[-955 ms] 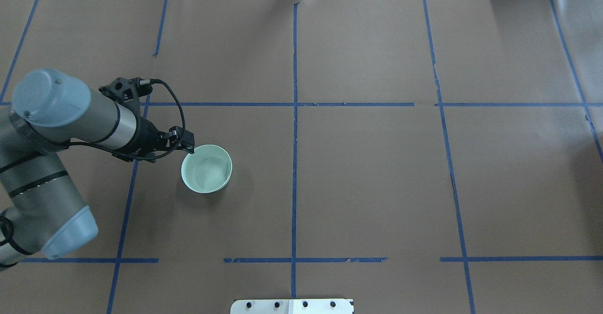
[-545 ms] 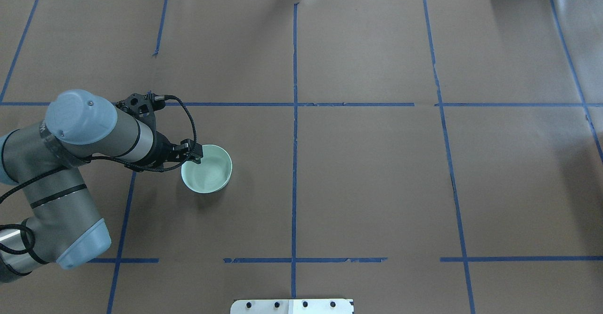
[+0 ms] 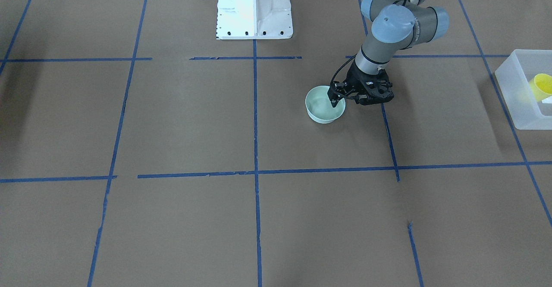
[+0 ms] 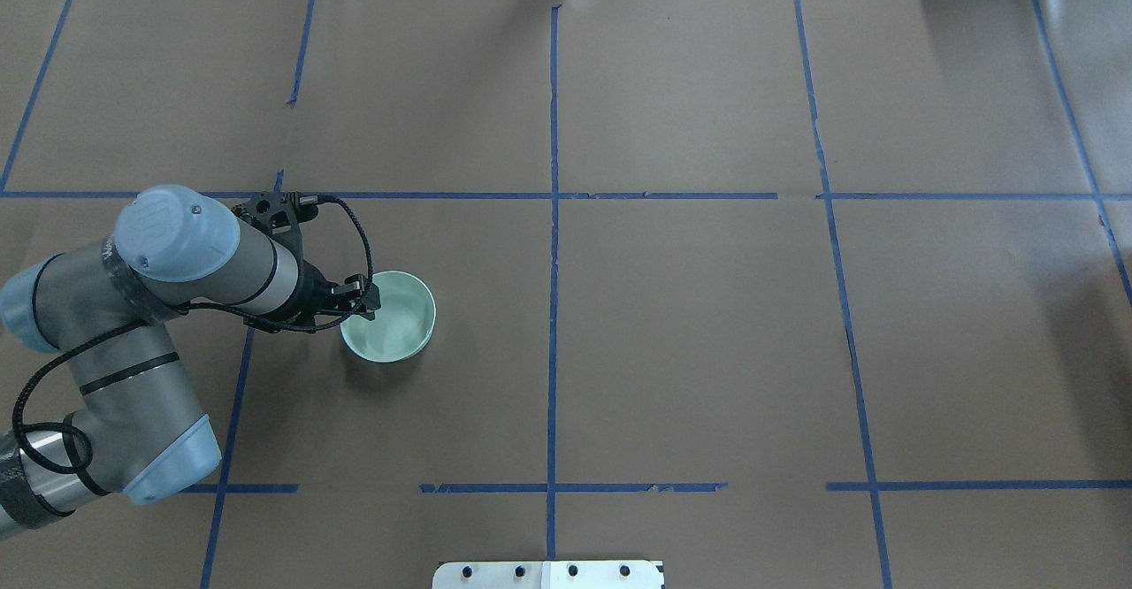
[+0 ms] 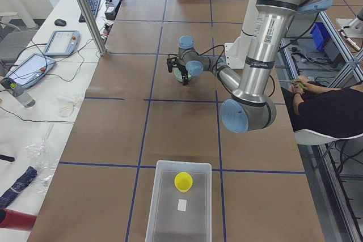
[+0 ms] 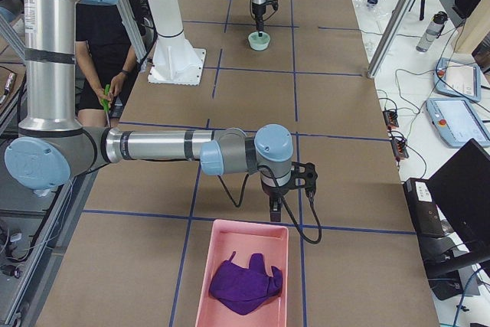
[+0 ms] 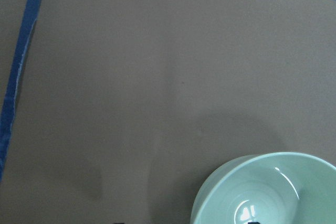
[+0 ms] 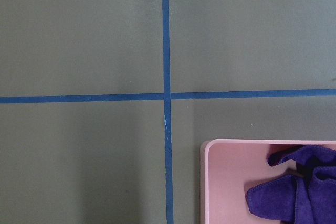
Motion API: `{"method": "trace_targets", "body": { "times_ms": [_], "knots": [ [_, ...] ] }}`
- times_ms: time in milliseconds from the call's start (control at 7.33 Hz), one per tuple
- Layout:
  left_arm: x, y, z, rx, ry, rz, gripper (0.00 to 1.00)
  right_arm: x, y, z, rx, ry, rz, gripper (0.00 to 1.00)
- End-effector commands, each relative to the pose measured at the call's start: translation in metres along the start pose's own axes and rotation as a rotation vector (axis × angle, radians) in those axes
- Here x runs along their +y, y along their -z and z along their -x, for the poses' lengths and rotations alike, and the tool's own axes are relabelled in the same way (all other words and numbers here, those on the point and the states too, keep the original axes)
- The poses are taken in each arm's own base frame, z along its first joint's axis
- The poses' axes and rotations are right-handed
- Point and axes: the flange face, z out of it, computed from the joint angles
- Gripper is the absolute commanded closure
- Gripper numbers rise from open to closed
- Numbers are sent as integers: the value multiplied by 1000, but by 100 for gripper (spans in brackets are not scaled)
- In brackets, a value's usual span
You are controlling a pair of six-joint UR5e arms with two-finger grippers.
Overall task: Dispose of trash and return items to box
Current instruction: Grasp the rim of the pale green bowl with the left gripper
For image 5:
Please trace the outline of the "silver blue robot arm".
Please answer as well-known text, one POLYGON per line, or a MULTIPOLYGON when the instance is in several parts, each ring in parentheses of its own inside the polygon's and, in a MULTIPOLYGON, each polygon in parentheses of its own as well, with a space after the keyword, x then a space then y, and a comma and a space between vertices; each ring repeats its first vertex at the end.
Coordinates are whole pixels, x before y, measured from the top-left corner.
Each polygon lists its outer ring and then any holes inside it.
POLYGON ((194 49, 190 36, 179 39, 175 61, 167 61, 169 70, 176 66, 183 81, 205 71, 213 73, 231 93, 221 106, 224 126, 233 133, 264 129, 276 118, 273 101, 265 96, 271 70, 282 38, 296 14, 317 13, 328 9, 333 0, 256 0, 258 15, 242 75, 238 75, 222 57, 204 56, 194 49))

